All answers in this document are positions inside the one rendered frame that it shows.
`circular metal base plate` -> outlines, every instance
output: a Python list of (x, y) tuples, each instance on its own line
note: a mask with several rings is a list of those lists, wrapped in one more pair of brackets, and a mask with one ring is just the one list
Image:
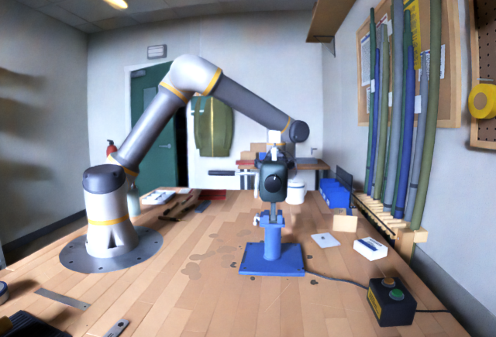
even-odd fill
[(86, 235), (69, 242), (60, 252), (59, 259), (69, 270), (78, 273), (110, 273), (145, 262), (159, 251), (164, 238), (155, 230), (134, 226), (139, 237), (138, 246), (131, 252), (114, 258), (96, 258), (86, 252)]

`baseboard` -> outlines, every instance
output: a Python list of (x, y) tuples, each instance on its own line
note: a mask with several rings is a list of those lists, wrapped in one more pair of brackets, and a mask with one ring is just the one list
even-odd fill
[(54, 232), (55, 230), (64, 227), (65, 225), (68, 225), (79, 218), (85, 217), (86, 216), (86, 209), (83, 209), (82, 211), (79, 211), (78, 213), (74, 213), (73, 215), (70, 215), (66, 218), (61, 219), (60, 221), (54, 222), (51, 225), (45, 226), (39, 230), (36, 230), (35, 232), (31, 232), (28, 235), (24, 235), (21, 238), (18, 238), (16, 240), (12, 240), (11, 242), (8, 242), (4, 245), (2, 245), (2, 250), (4, 253), (9, 253), (13, 250), (16, 250), (20, 248), (21, 246), (24, 246), (25, 244), (28, 244), (29, 242), (32, 242), (33, 240), (36, 240), (42, 236), (45, 236), (47, 234), (50, 234), (51, 232)]
[(496, 316), (418, 246), (410, 266), (472, 337), (494, 336)]

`cork board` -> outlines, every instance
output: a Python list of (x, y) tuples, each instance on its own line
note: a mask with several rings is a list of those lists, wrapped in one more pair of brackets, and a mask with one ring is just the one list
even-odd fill
[[(424, 52), (430, 46), (430, 0), (418, 0), (421, 51)], [(391, 19), (391, 0), (382, 0), (375, 7), (375, 22), (379, 22), (387, 13), (387, 19)], [(445, 70), (444, 78), (440, 80), (439, 87), (439, 110), (437, 126), (440, 128), (461, 127), (461, 56), (460, 56), (460, 24), (458, 19), (458, 1), (442, 0), (442, 32), (441, 44), (445, 46)], [(368, 126), (369, 115), (367, 114), (367, 87), (362, 85), (361, 67), (361, 39), (369, 31), (370, 17), (356, 31), (356, 61), (358, 67), (358, 126)], [(390, 75), (389, 91), (392, 91), (392, 75)], [(420, 82), (419, 71), (415, 72), (415, 95), (419, 94)]]
[[(468, 0), (472, 88), (479, 83), (496, 84), (496, 0)], [(478, 78), (494, 81), (479, 81)], [(496, 118), (472, 117), (470, 145), (496, 150)]]

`blue stand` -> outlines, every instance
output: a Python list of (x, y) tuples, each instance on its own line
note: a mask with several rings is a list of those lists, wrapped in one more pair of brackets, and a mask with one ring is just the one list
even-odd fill
[(265, 242), (248, 242), (239, 266), (241, 275), (266, 277), (304, 277), (301, 246), (281, 244), (281, 229), (285, 227), (282, 210), (277, 211), (277, 222), (269, 223), (269, 211), (260, 214), (260, 227), (265, 229)]

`robotic arm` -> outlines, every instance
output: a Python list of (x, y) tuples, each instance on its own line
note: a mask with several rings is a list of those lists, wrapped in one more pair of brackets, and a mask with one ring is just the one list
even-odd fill
[(304, 142), (310, 134), (306, 122), (292, 119), (225, 76), (220, 68), (207, 60), (185, 54), (172, 63), (160, 83), (155, 99), (141, 115), (119, 151), (108, 156), (108, 162), (123, 167), (128, 181), (132, 183), (155, 139), (177, 109), (185, 106), (195, 93), (211, 95), (262, 126), (281, 131), (282, 142)]

